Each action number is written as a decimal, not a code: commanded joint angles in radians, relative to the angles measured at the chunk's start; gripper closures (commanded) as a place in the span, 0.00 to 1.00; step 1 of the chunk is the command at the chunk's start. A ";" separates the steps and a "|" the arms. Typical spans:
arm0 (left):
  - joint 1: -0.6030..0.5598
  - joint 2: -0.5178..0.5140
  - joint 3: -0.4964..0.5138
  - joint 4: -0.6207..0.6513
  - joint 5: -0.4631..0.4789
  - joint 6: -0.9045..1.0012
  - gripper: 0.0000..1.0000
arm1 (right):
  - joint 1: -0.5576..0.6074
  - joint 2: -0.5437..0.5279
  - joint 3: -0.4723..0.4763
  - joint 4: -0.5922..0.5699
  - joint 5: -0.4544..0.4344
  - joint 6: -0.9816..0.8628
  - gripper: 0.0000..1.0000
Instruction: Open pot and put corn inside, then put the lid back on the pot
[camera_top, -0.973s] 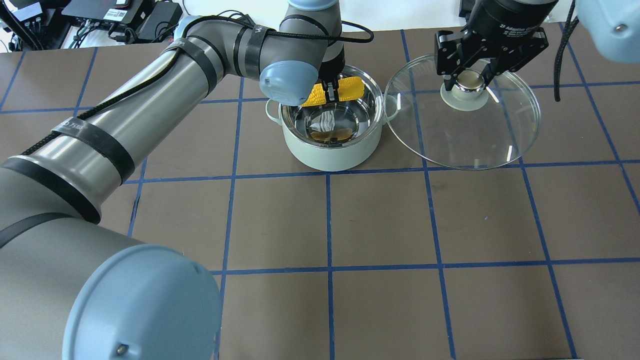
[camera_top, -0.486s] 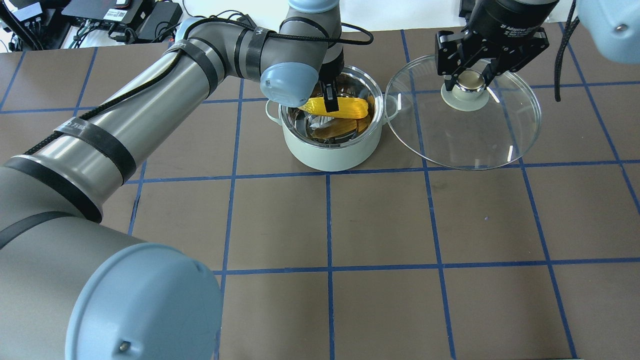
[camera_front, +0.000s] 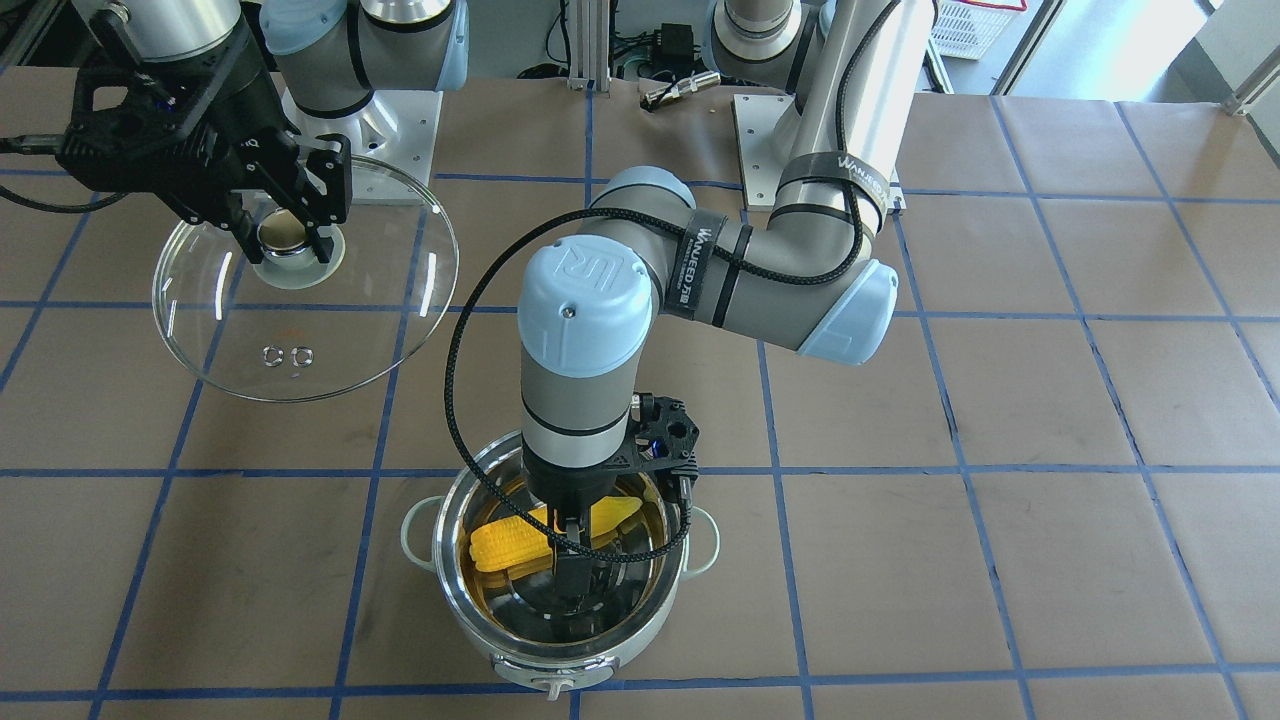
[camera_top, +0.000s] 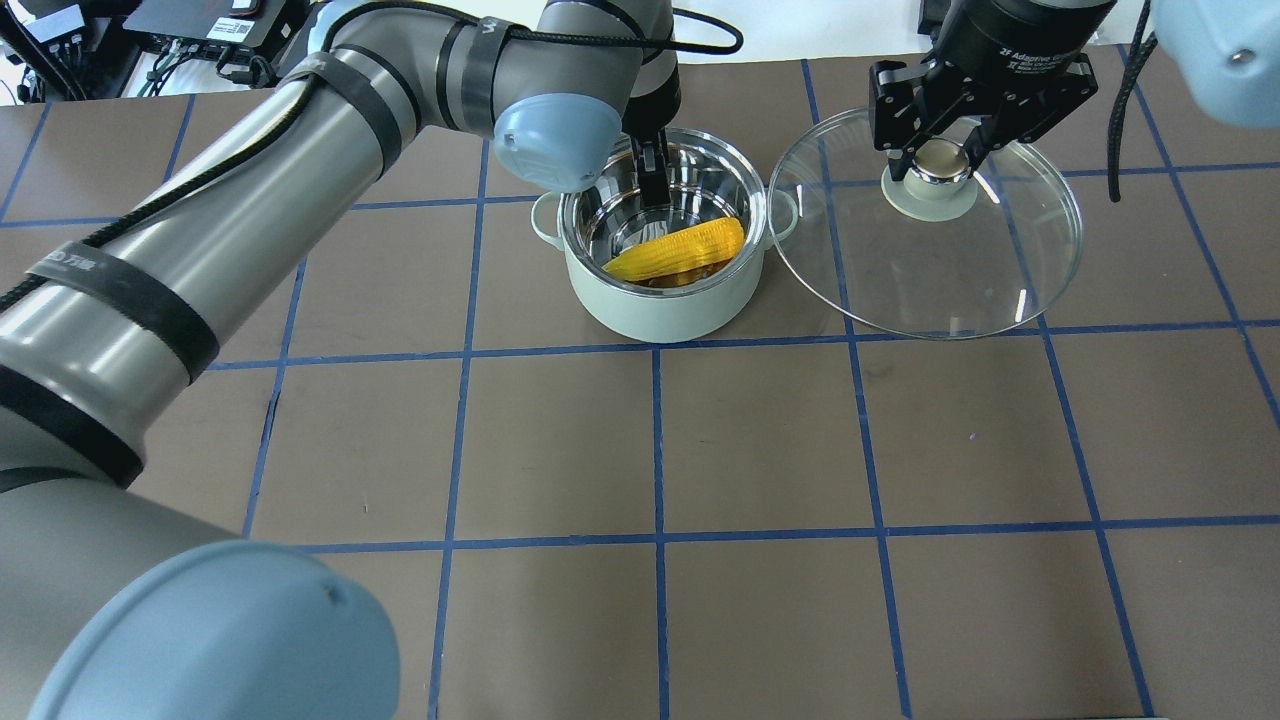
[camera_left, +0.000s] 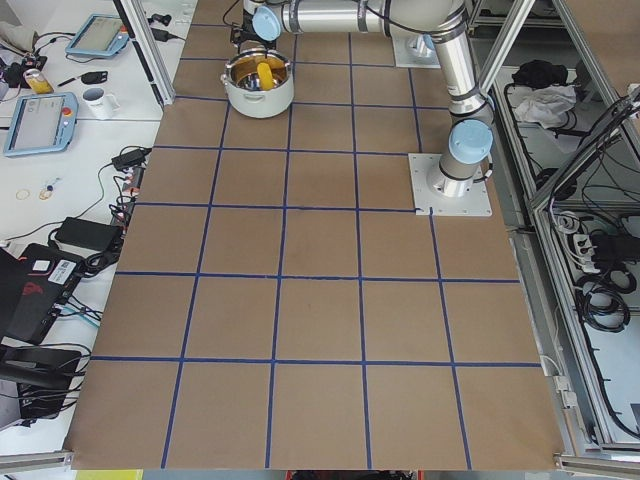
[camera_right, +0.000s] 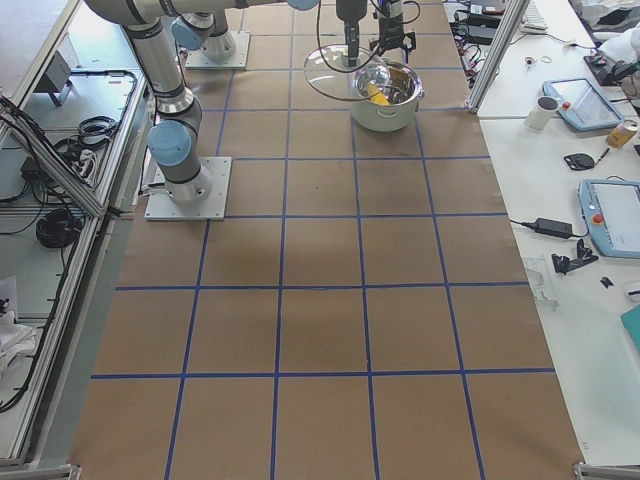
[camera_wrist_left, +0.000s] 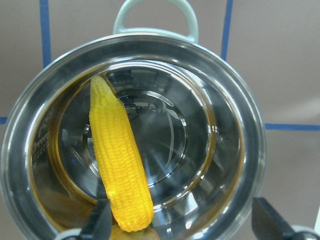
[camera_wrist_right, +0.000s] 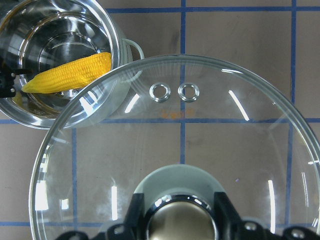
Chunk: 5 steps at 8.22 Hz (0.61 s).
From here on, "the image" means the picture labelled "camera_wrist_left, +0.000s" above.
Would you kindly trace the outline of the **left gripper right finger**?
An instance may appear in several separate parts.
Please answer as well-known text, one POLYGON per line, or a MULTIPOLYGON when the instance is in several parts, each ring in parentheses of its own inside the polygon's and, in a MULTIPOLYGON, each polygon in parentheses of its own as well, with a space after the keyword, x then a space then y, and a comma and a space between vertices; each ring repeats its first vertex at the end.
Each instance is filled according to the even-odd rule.
POLYGON ((263 197, 252 201, 251 228, 258 240, 303 240, 263 197))

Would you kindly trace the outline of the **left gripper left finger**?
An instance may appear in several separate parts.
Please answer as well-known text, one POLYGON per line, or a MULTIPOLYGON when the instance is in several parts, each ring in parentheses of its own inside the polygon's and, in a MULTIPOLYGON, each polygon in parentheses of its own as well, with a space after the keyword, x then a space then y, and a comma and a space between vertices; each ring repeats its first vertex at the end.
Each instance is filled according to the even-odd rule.
POLYGON ((112 232, 111 205, 100 199, 79 234, 80 240, 109 240, 112 232))

